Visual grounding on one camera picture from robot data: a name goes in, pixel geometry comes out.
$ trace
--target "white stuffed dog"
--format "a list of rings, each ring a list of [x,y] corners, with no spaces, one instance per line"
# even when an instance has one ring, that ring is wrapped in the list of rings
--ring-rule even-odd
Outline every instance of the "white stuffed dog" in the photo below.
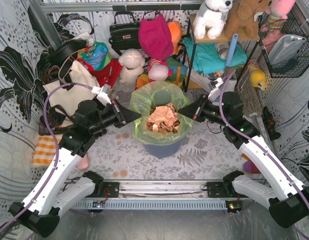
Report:
[[[119,64],[122,67],[120,82],[135,84],[140,74],[144,72],[145,59],[141,52],[136,49],[128,49],[119,57]]]
[[[195,38],[203,39],[206,34],[206,27],[210,28],[207,33],[208,38],[216,39],[219,37],[232,6],[233,0],[205,0],[193,22]]]

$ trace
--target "brown teddy bear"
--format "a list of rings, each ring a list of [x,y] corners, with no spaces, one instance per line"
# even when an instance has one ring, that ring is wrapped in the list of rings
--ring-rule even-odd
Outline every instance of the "brown teddy bear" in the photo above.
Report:
[[[226,21],[225,36],[232,38],[239,27],[244,27],[249,38],[257,39],[259,27],[255,15],[266,11],[271,2],[271,0],[239,0],[234,3]]]

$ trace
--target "crumpled brown paper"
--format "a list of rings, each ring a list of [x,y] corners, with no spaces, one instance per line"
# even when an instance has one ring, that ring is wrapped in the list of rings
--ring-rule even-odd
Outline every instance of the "crumpled brown paper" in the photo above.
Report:
[[[178,113],[170,102],[165,106],[157,106],[155,110],[151,109],[145,127],[152,132],[176,134],[179,124]]]

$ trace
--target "metal basket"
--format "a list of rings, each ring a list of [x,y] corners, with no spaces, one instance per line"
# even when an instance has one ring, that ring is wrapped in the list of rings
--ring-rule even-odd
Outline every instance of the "metal basket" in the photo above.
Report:
[[[299,78],[309,68],[309,39],[308,36],[300,27],[296,16],[290,12],[288,19],[278,20],[273,23],[267,22],[267,14],[262,16],[260,23],[259,36],[260,46],[264,46],[263,40],[274,31],[280,31],[282,34],[294,34],[306,38],[305,43],[293,56],[293,58],[278,62],[271,65],[268,58],[268,53],[277,43],[276,41],[265,45],[265,49],[262,53],[264,55],[265,62],[272,78]]]

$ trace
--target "turquoise fabric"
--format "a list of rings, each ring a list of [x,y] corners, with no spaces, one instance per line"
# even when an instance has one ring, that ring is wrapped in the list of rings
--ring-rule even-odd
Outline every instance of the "turquoise fabric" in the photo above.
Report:
[[[193,54],[194,41],[190,37],[185,37],[183,43],[191,59]],[[237,44],[230,67],[245,64],[247,54]],[[193,60],[193,69],[203,74],[211,74],[220,71],[226,67],[226,60],[219,57],[214,43],[197,43],[195,56]]]

